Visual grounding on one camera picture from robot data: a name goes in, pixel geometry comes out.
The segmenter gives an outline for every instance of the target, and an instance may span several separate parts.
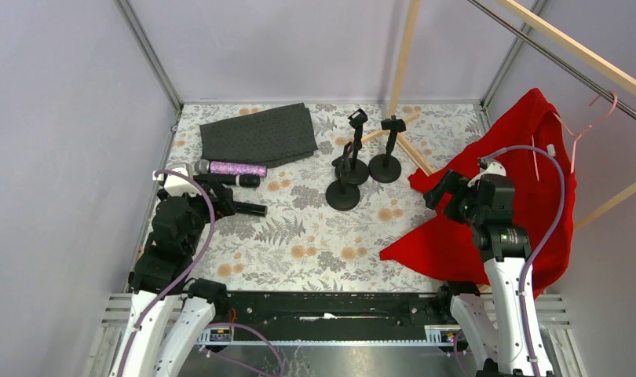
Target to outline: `clothes hanger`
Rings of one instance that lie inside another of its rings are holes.
[[[576,151],[577,151],[577,141],[579,141],[579,139],[581,139],[582,136],[584,136],[584,134],[587,131],[589,131],[591,128],[593,128],[593,126],[595,126],[596,124],[602,123],[605,119],[607,119],[614,112],[614,109],[616,108],[616,104],[619,103],[619,96],[615,92],[610,92],[610,93],[614,97],[614,101],[612,102],[612,107],[609,109],[607,114],[604,114],[602,117],[600,117],[600,119],[598,119],[595,122],[593,122],[593,123],[589,124],[588,126],[584,127],[577,134],[572,132],[572,130],[570,130],[570,128],[563,122],[561,117],[556,112],[554,113],[554,116],[556,117],[556,119],[561,123],[561,125],[563,125],[565,130],[568,131],[568,134],[570,134],[571,136],[573,136],[575,138],[575,140],[572,142],[572,158],[570,159],[570,161],[571,161],[571,163],[570,163],[570,174],[575,172],[575,156],[576,156]],[[589,103],[589,106],[593,106],[593,104],[595,103],[595,101],[598,100],[598,98],[600,98],[600,96],[595,97]],[[531,136],[531,145],[535,147],[535,138],[533,136]],[[533,165],[535,166],[535,178],[539,181],[540,180],[540,175],[538,173],[538,159],[535,156],[535,152],[533,152]]]

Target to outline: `white wall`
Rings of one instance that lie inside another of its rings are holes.
[[[251,103],[388,98],[409,1],[132,4],[183,100]],[[402,99],[482,97],[512,41],[466,0],[425,0]]]
[[[554,0],[544,17],[636,78],[636,0]],[[539,33],[534,36],[636,108],[631,95]],[[525,46],[490,107],[492,118],[534,86],[577,130],[609,108],[603,100],[588,108],[592,91]],[[578,144],[576,173],[577,220],[636,181],[636,122],[616,110],[586,134]],[[636,375],[636,194],[576,231],[570,266],[554,287],[565,300],[588,375]]]
[[[77,376],[173,109],[113,1],[0,1],[0,376]]]

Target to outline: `floral pattern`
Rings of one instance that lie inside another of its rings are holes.
[[[201,155],[199,125],[258,112],[276,105],[187,104],[167,163],[193,163]],[[193,277],[221,281],[229,290],[435,291],[437,282],[396,262],[382,262],[380,250],[435,214],[408,184],[415,165],[400,148],[394,155],[402,177],[388,185],[369,179],[361,200],[348,212],[333,210],[324,193],[335,180],[331,161],[353,136],[348,115],[362,108],[365,134],[378,130],[379,104],[307,104],[318,151],[314,156],[268,169],[256,189],[234,188],[235,199],[268,206],[266,218],[237,214],[216,223],[209,251]],[[443,167],[482,128],[471,104],[403,105],[400,116],[422,112],[405,135],[436,168]],[[385,151],[386,138],[364,146],[368,162]]]

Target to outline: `black fabric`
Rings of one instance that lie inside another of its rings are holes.
[[[203,159],[279,167],[318,149],[311,115],[291,104],[200,126]]]

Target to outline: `red garment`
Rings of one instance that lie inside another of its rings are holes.
[[[576,180],[570,174],[570,160],[563,145],[561,124],[553,113],[556,108],[548,103],[538,89],[525,94],[479,141],[467,146],[445,168],[427,177],[420,169],[408,180],[411,187],[424,193],[432,189],[453,169],[467,177],[480,172],[477,159],[512,145],[531,145],[547,150],[556,148],[556,160],[565,176],[565,209],[556,230],[533,262],[533,289],[539,294],[556,281],[568,267],[572,240],[572,208],[575,204]],[[512,178],[515,194],[513,201],[515,224],[528,231],[532,250],[543,238],[556,216],[559,200],[559,180],[556,168],[546,157],[537,155],[540,182],[535,177],[533,153],[515,150],[497,158]],[[418,273],[438,280],[472,281],[488,284],[478,249],[471,243],[467,225],[448,220],[442,210],[451,199],[445,195],[436,209],[437,216],[408,233],[381,252],[381,260],[394,259]]]

